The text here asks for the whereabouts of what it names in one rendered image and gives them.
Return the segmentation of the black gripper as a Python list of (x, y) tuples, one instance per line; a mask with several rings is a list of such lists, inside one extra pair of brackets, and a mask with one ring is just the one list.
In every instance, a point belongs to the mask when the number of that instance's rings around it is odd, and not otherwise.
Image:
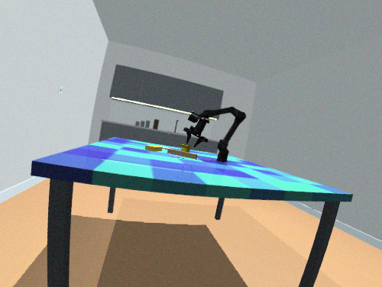
[[(201, 126), (199, 126), (198, 124), (196, 125), (194, 131), (191, 131), (191, 130), (190, 130), (189, 128), (187, 128), (187, 127), (185, 127), (183, 130), (184, 130), (185, 132), (187, 132), (187, 142), (186, 142), (186, 143), (189, 142), (189, 139), (190, 139), (191, 136), (192, 136), (191, 134), (193, 134), (193, 135), (195, 135), (196, 137), (199, 138), (199, 139), (196, 141), (194, 147), (197, 146), (199, 143), (201, 143), (201, 142), (203, 142), (203, 141), (205, 141), (206, 143), (208, 142), (208, 139), (207, 139), (207, 138), (201, 136), (201, 133), (202, 133), (202, 131), (204, 130), (204, 127), (201, 127)], [(198, 134), (198, 135), (197, 135), (197, 134)]]

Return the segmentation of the tan rectangular bar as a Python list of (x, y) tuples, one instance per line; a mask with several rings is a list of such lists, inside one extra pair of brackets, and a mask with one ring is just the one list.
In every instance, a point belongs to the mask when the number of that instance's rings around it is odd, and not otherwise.
[(167, 152), (171, 153), (171, 154), (178, 155), (178, 156), (185, 156), (185, 157), (189, 157), (189, 158), (193, 158), (193, 159), (197, 158), (197, 154), (188, 153), (188, 152), (184, 152), (184, 151), (180, 151), (180, 150), (174, 150), (174, 149), (168, 148)]

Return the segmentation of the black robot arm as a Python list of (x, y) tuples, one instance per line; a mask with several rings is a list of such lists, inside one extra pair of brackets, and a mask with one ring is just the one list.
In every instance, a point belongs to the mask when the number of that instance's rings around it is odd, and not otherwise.
[(217, 160), (223, 163), (227, 163), (228, 161), (229, 151), (227, 147), (228, 147), (230, 138), (235, 132), (235, 130), (237, 129), (238, 125), (244, 121), (244, 119), (246, 118), (246, 114), (244, 112), (239, 111), (238, 109), (234, 107), (230, 107), (230, 108), (223, 108), (219, 110), (206, 109), (202, 114), (197, 114), (194, 111), (192, 111), (191, 115), (188, 118), (188, 120), (193, 123), (195, 122), (197, 123), (197, 121), (199, 120), (197, 124), (201, 127), (205, 127), (206, 123), (210, 123), (209, 120), (206, 120), (205, 118), (210, 118), (217, 114), (227, 114), (227, 113), (231, 113), (235, 117), (235, 120), (232, 126), (230, 127), (229, 132), (226, 134), (225, 138), (223, 140), (220, 140), (218, 143), (218, 149), (220, 153), (218, 154)]

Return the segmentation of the yellow flat block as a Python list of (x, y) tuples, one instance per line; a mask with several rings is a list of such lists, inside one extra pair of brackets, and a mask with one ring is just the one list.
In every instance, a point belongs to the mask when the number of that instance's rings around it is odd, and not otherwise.
[(162, 151), (163, 147), (155, 146), (155, 145), (145, 145), (145, 150), (150, 150), (150, 151)]

